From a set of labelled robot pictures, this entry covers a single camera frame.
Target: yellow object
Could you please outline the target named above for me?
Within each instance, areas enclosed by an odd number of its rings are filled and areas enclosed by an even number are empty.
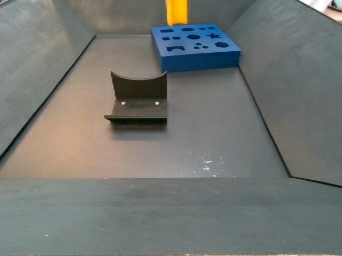
[[[174,26],[175,24],[188,23],[188,3],[187,0],[166,0],[167,6],[167,24]]]

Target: bin floor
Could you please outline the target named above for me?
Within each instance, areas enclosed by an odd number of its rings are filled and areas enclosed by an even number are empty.
[[[287,178],[238,68],[168,74],[167,125],[112,125],[110,72],[160,74],[150,36],[98,36],[12,146],[0,178]]]
[[[0,180],[0,193],[1,255],[342,253],[342,191],[297,179]]]

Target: gray wall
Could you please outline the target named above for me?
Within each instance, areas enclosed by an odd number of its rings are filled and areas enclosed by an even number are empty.
[[[190,0],[192,23],[234,23],[254,0]],[[65,0],[98,34],[150,34],[152,26],[166,26],[164,0]]]
[[[342,26],[295,0],[258,0],[228,34],[291,174],[342,185]]]
[[[95,33],[60,0],[0,6],[0,155]]]

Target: black bracket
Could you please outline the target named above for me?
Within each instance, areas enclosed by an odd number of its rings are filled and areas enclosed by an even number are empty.
[[[167,73],[148,79],[130,79],[111,72],[115,91],[111,122],[167,122]]]

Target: blue foam block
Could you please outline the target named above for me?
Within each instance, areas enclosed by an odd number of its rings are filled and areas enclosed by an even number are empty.
[[[236,67],[241,48],[215,24],[154,27],[162,72]]]

